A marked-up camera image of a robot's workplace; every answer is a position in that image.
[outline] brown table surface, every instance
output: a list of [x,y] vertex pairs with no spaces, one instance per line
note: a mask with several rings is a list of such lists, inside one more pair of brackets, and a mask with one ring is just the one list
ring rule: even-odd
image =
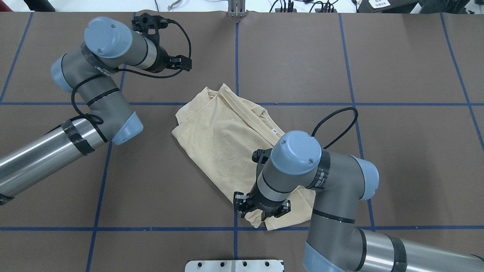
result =
[[[1,156],[76,115],[50,66],[100,15],[130,24],[133,13],[0,13]],[[193,70],[114,76],[145,130],[2,206],[1,271],[183,271],[188,260],[237,258],[304,271],[309,222],[267,232],[237,220],[171,135],[177,110],[223,83],[284,131],[311,132],[330,112],[356,106],[358,126],[330,149],[379,169],[357,225],[484,255],[484,16],[161,15],[188,32]],[[187,53],[175,26],[161,31],[161,44]],[[350,118],[323,125],[318,140],[329,142]]]

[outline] silver metal tube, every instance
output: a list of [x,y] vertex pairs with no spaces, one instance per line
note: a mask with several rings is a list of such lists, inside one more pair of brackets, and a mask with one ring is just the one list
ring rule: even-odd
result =
[[401,244],[395,248],[392,240],[384,235],[363,231],[366,237],[366,256],[361,272],[394,271],[395,256],[405,256],[406,272],[484,272],[484,261],[472,256],[455,253],[398,239]]
[[364,231],[366,257],[362,272],[390,272],[393,268],[393,244],[386,235]]
[[[93,149],[104,144],[86,119],[73,121]],[[83,155],[58,128],[0,159],[0,194],[14,197]]]
[[402,239],[407,251],[407,272],[484,272],[484,261],[464,255]]

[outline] metal bracket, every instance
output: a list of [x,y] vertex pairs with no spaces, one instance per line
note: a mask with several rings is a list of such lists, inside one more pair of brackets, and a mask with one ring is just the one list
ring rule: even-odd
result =
[[185,272],[284,272],[283,260],[189,261]]
[[245,0],[228,0],[229,17],[245,17]]

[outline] blue joint cap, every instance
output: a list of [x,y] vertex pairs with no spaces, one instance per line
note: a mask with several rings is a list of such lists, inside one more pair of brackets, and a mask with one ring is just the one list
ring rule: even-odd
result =
[[114,135],[112,141],[115,145],[122,145],[142,131],[143,124],[139,120],[138,115],[136,115],[136,112],[133,112],[126,123],[124,123],[121,129],[116,133],[116,135]]
[[304,131],[289,131],[274,146],[270,158],[279,171],[289,175],[302,175],[318,166],[321,146]]
[[97,56],[113,59],[129,50],[133,35],[125,24],[108,17],[97,17],[84,31],[84,41]]
[[62,72],[62,59],[65,54],[62,55],[54,64],[50,67],[50,75],[54,82],[59,85],[64,91],[72,92],[72,87],[65,80],[64,73]]
[[345,272],[326,259],[307,242],[305,244],[303,265],[307,272]]
[[360,165],[360,168],[363,172],[363,178],[364,178],[364,193],[362,200],[369,200],[375,195],[375,191],[378,189],[378,185],[380,183],[380,176],[378,174],[378,169],[377,167],[366,160],[359,159],[355,156],[353,157],[356,162]]

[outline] robotic arm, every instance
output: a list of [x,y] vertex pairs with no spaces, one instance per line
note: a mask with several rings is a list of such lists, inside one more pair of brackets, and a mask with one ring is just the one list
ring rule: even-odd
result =
[[[178,70],[170,76],[151,76],[157,78],[189,71],[190,55],[171,57],[159,45],[158,29],[169,23],[180,27],[190,46],[183,28],[161,16],[144,13],[135,17],[134,30],[142,35],[108,17],[98,17],[89,23],[80,48],[64,54],[51,68],[54,81],[71,93],[79,116],[0,159],[0,205],[109,140],[120,145],[143,130],[136,112],[110,76],[129,71],[117,68],[123,63],[152,73],[165,68]],[[75,106],[76,92],[86,101],[90,113],[83,114]]]
[[257,181],[250,193],[234,193],[242,217],[255,209],[263,217],[290,211],[286,198],[297,186],[316,191],[305,244],[308,272],[483,272],[484,259],[355,228],[358,201],[378,188],[369,161],[322,150],[302,131],[286,133],[271,150],[254,152]]

